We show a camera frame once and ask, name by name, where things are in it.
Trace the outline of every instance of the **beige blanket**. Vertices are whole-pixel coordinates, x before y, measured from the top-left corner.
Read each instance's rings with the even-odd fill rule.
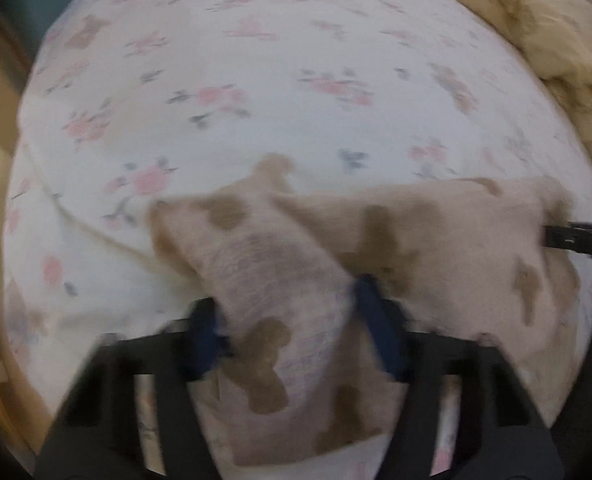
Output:
[[[519,49],[592,158],[592,5],[585,0],[458,0]]]
[[[553,179],[480,178],[295,196],[284,156],[214,194],[151,210],[158,253],[198,272],[236,357],[217,370],[218,410],[239,465],[283,463],[390,431],[402,388],[355,319],[353,276],[370,273],[415,327],[493,334],[550,422],[577,370],[561,322],[578,279],[540,246],[568,198]]]

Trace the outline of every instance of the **white bed sheet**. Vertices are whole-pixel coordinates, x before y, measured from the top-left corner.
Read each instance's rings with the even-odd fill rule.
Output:
[[[76,0],[44,40],[19,124],[6,319],[51,410],[98,336],[152,333],[204,295],[153,256],[151,201],[215,190],[265,153],[295,162],[300,193],[547,174],[574,219],[592,221],[592,165],[572,125],[454,0]],[[592,261],[573,262],[581,359]],[[266,473],[367,478],[379,439]]]

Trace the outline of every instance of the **pink fabric with brown spots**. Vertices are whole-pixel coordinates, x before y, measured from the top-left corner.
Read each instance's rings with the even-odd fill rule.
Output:
[[[560,409],[575,338],[560,323],[578,287],[562,251],[541,247],[568,197],[551,178],[452,180],[353,196],[296,196],[291,162],[268,155],[209,196],[157,203],[158,254],[206,282],[236,357],[216,374],[218,411],[239,465],[283,463],[389,432],[402,388],[378,368],[353,315],[368,272],[419,329],[495,336],[543,413]]]

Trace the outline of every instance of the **yellow object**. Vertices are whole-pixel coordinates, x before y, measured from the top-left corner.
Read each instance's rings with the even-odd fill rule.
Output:
[[[519,49],[575,125],[592,158],[592,4],[458,0]]]

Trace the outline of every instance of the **folded cloth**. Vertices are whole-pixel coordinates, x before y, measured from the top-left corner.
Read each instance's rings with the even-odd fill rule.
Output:
[[[585,0],[458,1],[521,51],[592,158],[592,5]]]
[[[284,463],[392,431],[403,388],[355,319],[352,276],[372,274],[416,329],[491,334],[551,421],[577,369],[561,323],[578,278],[541,247],[568,196],[549,177],[296,196],[268,155],[217,192],[156,203],[157,253],[191,267],[223,310],[235,357],[218,411],[238,465]]]

